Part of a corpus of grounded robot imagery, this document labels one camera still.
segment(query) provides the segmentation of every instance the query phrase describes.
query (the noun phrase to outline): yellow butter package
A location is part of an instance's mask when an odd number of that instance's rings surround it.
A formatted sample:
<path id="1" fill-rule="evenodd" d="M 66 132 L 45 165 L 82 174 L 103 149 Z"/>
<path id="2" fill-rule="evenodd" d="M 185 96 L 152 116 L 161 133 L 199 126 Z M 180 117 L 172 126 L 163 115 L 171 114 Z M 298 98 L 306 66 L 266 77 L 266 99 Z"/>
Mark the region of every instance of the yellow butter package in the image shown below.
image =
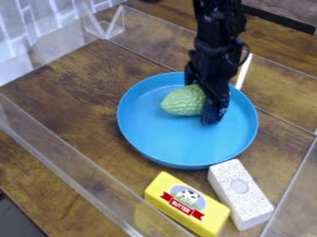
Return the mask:
<path id="1" fill-rule="evenodd" d="M 197 235 L 219 235 L 230 209 L 168 173 L 159 173 L 144 190 L 144 200 Z"/>

